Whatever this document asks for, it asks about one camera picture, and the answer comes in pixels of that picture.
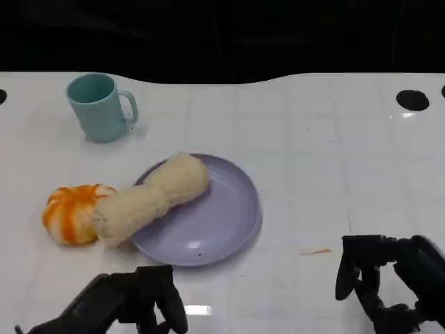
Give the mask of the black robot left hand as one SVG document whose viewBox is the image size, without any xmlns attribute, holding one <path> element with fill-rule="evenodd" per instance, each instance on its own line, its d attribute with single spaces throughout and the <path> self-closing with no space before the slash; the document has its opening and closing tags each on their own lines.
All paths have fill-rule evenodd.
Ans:
<svg viewBox="0 0 445 334">
<path fill-rule="evenodd" d="M 106 333 L 111 325 L 135 324 L 138 333 L 186 333 L 188 320 L 170 265 L 101 273 L 56 318 L 30 333 Z"/>
</svg>

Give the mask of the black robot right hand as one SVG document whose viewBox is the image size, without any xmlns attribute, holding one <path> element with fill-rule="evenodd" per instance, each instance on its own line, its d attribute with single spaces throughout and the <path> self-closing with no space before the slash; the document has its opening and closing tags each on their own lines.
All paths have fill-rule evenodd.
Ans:
<svg viewBox="0 0 445 334">
<path fill-rule="evenodd" d="M 429 238 L 350 235 L 342 242 L 335 298 L 355 293 L 376 333 L 415 333 L 425 321 L 444 325 L 444 255 Z M 413 309 L 402 303 L 387 307 L 378 296 L 380 267 L 388 263 L 416 295 Z"/>
</svg>

